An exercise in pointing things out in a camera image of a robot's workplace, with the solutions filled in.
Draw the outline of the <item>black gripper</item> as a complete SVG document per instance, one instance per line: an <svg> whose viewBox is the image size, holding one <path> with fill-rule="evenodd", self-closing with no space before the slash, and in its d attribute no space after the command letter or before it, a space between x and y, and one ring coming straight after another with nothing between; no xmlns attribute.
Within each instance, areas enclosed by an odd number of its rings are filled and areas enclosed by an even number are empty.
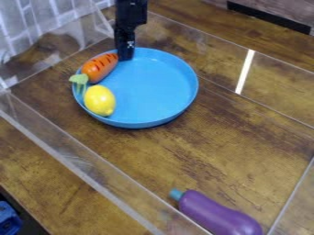
<svg viewBox="0 0 314 235"><path fill-rule="evenodd" d="M119 61L133 59L135 51L135 32L138 26L147 23L149 0L115 0L114 41Z"/></svg>

